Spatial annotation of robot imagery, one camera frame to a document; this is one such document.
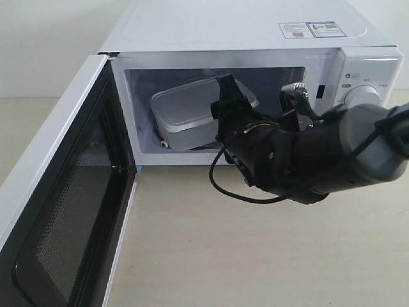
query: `clear plastic lid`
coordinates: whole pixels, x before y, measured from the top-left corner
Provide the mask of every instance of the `clear plastic lid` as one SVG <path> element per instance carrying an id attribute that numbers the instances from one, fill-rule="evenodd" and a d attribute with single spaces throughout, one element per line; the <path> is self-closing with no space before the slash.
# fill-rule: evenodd
<path id="1" fill-rule="evenodd" d="M 252 107 L 256 107 L 256 96 L 240 81 L 236 82 Z M 179 132 L 214 121 L 210 105 L 219 100 L 219 93 L 216 78 L 203 79 L 154 94 L 151 109 L 167 131 Z"/>

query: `plastic container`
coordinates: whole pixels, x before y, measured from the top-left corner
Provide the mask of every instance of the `plastic container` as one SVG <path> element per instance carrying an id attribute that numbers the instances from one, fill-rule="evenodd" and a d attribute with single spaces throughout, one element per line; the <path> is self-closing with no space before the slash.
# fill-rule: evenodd
<path id="1" fill-rule="evenodd" d="M 240 81 L 236 82 L 252 107 L 256 107 L 256 96 Z M 157 128 L 170 148 L 184 152 L 215 141 L 217 120 L 212 118 L 210 105 L 219 100 L 219 92 L 216 78 L 210 78 L 152 96 L 150 106 Z"/>

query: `microwave door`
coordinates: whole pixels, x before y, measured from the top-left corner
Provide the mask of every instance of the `microwave door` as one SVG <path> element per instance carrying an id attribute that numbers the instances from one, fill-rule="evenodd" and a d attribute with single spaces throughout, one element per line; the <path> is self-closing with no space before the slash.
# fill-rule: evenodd
<path id="1" fill-rule="evenodd" d="M 135 191 L 111 62 L 90 56 L 0 189 L 0 306 L 101 306 Z"/>

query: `white microwave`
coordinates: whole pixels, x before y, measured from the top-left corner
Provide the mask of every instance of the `white microwave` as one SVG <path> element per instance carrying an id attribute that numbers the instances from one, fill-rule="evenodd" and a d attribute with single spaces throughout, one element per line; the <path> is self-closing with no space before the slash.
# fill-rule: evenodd
<path id="1" fill-rule="evenodd" d="M 383 106 L 402 61 L 343 0 L 134 1 L 0 189 L 0 306 L 105 306 L 137 167 L 213 161 L 160 145 L 156 93 L 229 73 L 266 114 L 295 82 L 317 113 Z"/>

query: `dial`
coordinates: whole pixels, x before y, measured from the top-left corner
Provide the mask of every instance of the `dial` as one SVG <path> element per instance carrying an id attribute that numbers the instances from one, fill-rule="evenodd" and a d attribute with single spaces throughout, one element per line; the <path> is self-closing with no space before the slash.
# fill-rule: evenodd
<path id="1" fill-rule="evenodd" d="M 376 89 L 369 85 L 358 86 L 351 90 L 345 97 L 346 106 L 353 107 L 358 104 L 374 104 L 380 106 L 382 103 Z"/>

